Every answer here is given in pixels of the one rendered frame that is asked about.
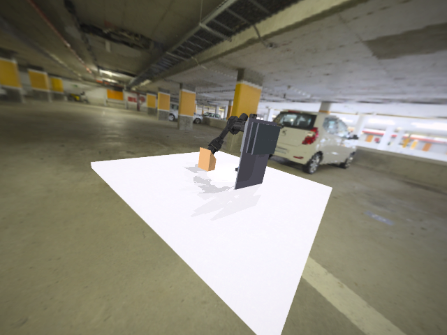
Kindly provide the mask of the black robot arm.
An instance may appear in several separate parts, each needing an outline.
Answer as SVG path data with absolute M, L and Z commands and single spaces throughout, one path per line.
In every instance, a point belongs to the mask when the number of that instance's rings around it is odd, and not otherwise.
M 225 138 L 225 136 L 227 135 L 227 133 L 230 131 L 233 135 L 238 134 L 240 131 L 244 132 L 244 127 L 245 127 L 245 123 L 246 120 L 248 119 L 247 114 L 242 113 L 240 115 L 240 117 L 238 118 L 237 116 L 231 116 L 228 118 L 227 121 L 227 126 L 224 128 L 224 130 L 221 132 L 220 136 L 213 139 L 213 141 L 211 141 L 209 143 L 209 147 L 208 150 L 210 150 L 213 155 L 215 154 L 215 152 L 218 152 L 218 150 L 220 150 L 222 144 L 224 143 L 223 139 Z M 240 124 L 242 123 L 241 129 L 240 129 Z M 213 147 L 213 146 L 214 147 Z M 216 149 L 216 148 L 217 149 Z

